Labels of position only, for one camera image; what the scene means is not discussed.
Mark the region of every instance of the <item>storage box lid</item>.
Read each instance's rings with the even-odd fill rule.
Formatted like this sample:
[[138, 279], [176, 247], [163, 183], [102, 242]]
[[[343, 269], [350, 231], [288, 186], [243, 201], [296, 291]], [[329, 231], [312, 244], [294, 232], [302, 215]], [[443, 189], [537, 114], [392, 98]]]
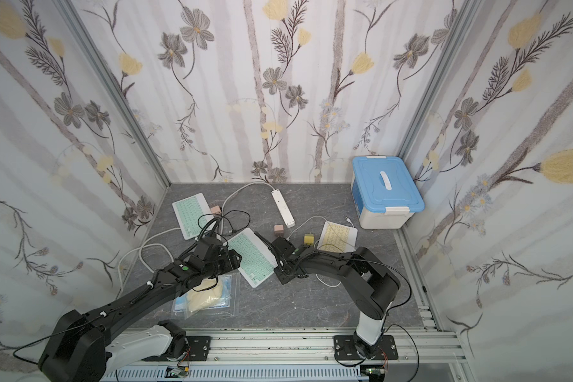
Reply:
[[418, 188], [399, 157], [354, 157], [352, 168], [365, 208], [371, 212], [386, 207], [409, 207], [410, 212], [425, 209]]

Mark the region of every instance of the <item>green keyboard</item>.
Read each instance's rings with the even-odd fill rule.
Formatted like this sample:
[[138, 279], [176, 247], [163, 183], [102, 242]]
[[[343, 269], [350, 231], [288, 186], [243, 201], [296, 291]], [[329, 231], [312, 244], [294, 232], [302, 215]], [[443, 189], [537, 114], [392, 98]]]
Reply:
[[203, 227], [212, 218], [212, 216], [204, 216], [200, 219], [200, 216], [210, 213], [206, 198], [201, 193], [182, 201], [174, 202], [172, 207], [174, 208], [178, 224], [183, 231], [183, 236], [187, 240], [199, 235], [201, 231], [200, 225]]
[[242, 255], [239, 271], [253, 288], [274, 273], [276, 264], [267, 259], [273, 255], [250, 228], [229, 239], [229, 249]]

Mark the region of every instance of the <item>blue storage box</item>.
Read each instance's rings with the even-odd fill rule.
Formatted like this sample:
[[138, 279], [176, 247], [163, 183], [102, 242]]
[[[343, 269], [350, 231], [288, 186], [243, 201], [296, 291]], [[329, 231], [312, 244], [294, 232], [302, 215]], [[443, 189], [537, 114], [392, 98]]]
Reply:
[[352, 170], [352, 197], [362, 228], [401, 228], [415, 212], [425, 209], [401, 158], [354, 157]]

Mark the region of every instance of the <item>storage box handle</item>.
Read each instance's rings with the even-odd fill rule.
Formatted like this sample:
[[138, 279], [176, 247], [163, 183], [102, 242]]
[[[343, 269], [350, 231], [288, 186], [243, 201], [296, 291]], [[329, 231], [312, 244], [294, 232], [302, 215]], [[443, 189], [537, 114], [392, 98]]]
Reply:
[[380, 171], [380, 175], [382, 175], [382, 179], [384, 180], [384, 186], [386, 187], [387, 190], [391, 190], [393, 189], [393, 187], [390, 185], [390, 180], [389, 180], [389, 176], [386, 175], [385, 172]]

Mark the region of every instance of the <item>keyboard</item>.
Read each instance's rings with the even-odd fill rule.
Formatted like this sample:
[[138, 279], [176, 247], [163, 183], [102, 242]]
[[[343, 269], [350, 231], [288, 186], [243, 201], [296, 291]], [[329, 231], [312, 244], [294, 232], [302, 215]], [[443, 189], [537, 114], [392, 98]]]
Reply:
[[347, 225], [325, 222], [318, 249], [328, 252], [350, 252], [354, 250], [358, 230]]
[[200, 216], [210, 213], [210, 207], [208, 207], [206, 198], [204, 198], [204, 194], [201, 193], [172, 203], [172, 208], [174, 208], [178, 225], [180, 225], [180, 229], [186, 240], [199, 235], [202, 230], [200, 225], [203, 227], [212, 219], [211, 215], [200, 218]]
[[234, 249], [242, 255], [238, 269], [253, 288], [274, 273], [274, 268], [277, 266], [274, 256], [250, 228], [229, 239], [228, 243], [229, 249]]

